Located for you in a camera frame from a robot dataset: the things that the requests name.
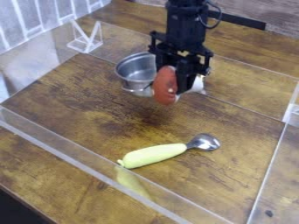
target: yellow handle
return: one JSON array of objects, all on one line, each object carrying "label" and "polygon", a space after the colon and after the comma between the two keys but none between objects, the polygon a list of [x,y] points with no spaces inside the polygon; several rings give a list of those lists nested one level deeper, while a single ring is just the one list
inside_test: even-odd
[{"label": "yellow handle", "polygon": [[173,158],[187,150],[187,146],[183,143],[162,144],[142,150],[131,151],[126,154],[123,160],[118,160],[118,163],[127,169],[158,163],[167,158]]}]

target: wooden table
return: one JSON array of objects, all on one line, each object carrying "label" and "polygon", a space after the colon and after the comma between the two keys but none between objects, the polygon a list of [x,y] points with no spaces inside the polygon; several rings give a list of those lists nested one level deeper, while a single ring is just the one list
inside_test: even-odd
[{"label": "wooden table", "polygon": [[[163,9],[121,0],[83,18],[86,26],[91,17],[145,33],[165,27]],[[227,23],[207,41],[219,55],[296,77],[298,43]],[[170,108],[159,106],[122,91],[114,67],[79,54],[3,105],[113,161],[134,149],[186,143],[198,133],[211,133],[221,150],[191,150],[135,172],[227,220],[246,223],[285,124],[201,94],[186,95]],[[245,65],[239,71],[253,74],[256,68]],[[59,223],[173,222],[19,136],[5,129],[0,134],[2,187],[47,217]]]}]

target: black mount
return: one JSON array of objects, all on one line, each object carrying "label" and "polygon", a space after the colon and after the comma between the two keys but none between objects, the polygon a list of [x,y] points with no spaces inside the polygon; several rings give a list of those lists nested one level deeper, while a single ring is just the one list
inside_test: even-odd
[{"label": "black mount", "polygon": [[155,54],[158,71],[163,66],[177,68],[178,94],[193,88],[198,74],[207,75],[211,71],[210,63],[214,53],[203,46],[203,42],[206,30],[215,28],[218,24],[207,25],[209,4],[219,9],[210,0],[170,0],[166,4],[166,34],[158,31],[151,32],[153,43],[149,46],[149,52]]}]

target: metal spoon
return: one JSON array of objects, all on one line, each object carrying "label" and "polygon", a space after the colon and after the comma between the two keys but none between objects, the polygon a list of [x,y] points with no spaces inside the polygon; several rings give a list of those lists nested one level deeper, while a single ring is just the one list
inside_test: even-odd
[{"label": "metal spoon", "polygon": [[134,169],[173,158],[185,153],[189,149],[198,148],[203,151],[214,151],[219,147],[221,141],[215,136],[199,134],[187,144],[162,144],[142,150],[131,151],[126,154],[123,160],[118,160],[118,163],[127,169]]}]

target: stainless steel bowl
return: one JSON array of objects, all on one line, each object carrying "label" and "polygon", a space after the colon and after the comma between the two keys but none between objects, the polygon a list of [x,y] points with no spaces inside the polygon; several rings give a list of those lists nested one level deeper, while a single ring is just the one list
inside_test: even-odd
[{"label": "stainless steel bowl", "polygon": [[130,55],[118,63],[117,75],[127,92],[151,97],[151,84],[157,75],[155,56],[150,52]]}]

